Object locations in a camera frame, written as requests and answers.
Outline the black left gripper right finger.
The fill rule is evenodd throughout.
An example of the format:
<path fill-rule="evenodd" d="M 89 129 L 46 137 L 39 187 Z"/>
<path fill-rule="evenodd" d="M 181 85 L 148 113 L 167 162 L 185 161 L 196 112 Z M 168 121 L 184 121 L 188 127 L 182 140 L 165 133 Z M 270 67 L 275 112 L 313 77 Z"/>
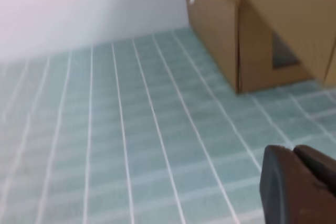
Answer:
<path fill-rule="evenodd" d="M 335 159 L 308 145 L 297 145 L 293 152 L 320 181 L 335 190 Z"/>

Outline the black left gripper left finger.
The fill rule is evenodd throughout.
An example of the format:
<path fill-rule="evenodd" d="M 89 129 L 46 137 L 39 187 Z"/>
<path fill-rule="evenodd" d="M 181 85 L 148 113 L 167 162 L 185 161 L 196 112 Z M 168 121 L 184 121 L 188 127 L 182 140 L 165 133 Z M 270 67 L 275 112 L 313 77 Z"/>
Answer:
<path fill-rule="evenodd" d="M 265 223 L 335 223 L 335 190 L 293 150 L 265 147 L 259 191 Z"/>

